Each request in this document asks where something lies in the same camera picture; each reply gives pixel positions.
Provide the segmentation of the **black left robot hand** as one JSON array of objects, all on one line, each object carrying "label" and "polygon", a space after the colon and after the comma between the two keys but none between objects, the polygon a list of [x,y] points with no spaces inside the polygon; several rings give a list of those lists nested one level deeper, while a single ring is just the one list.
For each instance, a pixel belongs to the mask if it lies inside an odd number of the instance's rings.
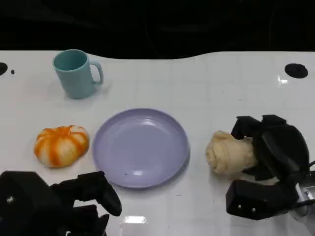
[{"label": "black left robot hand", "polygon": [[[121,201],[103,171],[81,174],[50,189],[62,204],[59,236],[105,236],[110,215],[118,217],[122,213]],[[107,213],[99,216],[96,205],[75,206],[76,200],[95,200]]]}]

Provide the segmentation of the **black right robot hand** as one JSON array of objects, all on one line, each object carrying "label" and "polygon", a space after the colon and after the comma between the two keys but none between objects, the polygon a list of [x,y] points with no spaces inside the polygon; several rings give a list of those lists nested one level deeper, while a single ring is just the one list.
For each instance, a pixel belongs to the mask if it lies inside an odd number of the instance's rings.
[{"label": "black right robot hand", "polygon": [[256,181],[275,177],[282,184],[295,186],[310,171],[309,149],[302,133],[282,117],[263,115],[258,121],[238,116],[231,135],[237,140],[252,139],[257,163],[242,172]]}]

